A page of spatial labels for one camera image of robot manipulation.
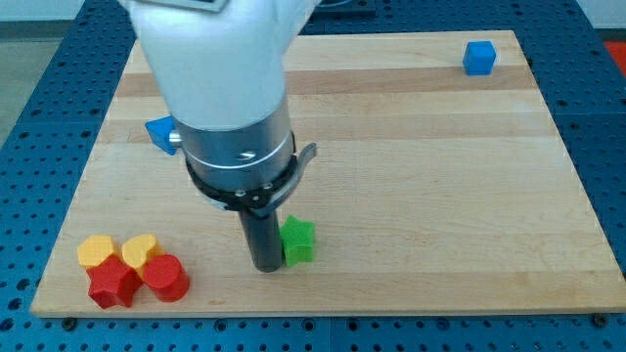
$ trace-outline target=gray floor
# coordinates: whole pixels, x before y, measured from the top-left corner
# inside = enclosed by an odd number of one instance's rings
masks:
[[[60,42],[60,38],[46,41],[0,40],[0,147],[4,145]]]

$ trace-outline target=wooden board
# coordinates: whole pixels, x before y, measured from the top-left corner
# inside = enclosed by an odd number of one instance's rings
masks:
[[[497,66],[468,77],[470,40]],[[254,270],[235,213],[150,143],[167,115],[139,46],[125,69],[31,310],[41,317],[484,315],[624,311],[626,285],[510,31],[299,37],[292,127],[319,156],[280,209],[317,223],[318,257]],[[100,310],[75,249],[154,233],[192,278]]]

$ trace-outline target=blue pegboard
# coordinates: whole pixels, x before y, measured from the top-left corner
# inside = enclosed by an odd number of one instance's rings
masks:
[[[626,269],[625,81],[574,0],[378,0],[304,34],[513,29]],[[0,351],[626,350],[626,315],[88,320],[28,306],[134,42],[112,0],[86,0],[0,151]]]

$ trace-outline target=green star-shaped block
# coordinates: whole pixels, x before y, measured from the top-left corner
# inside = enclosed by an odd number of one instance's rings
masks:
[[[287,217],[281,227],[281,239],[285,252],[285,264],[291,267],[299,262],[312,262],[315,259],[315,223],[300,221],[294,216]]]

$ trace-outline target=yellow block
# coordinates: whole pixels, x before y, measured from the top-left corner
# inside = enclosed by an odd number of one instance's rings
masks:
[[[144,278],[144,266],[152,258],[165,254],[155,235],[146,234],[134,237],[121,246],[121,256],[126,264]]]
[[[118,255],[119,250],[111,236],[92,235],[76,249],[78,264],[85,270],[97,267],[111,255]]]

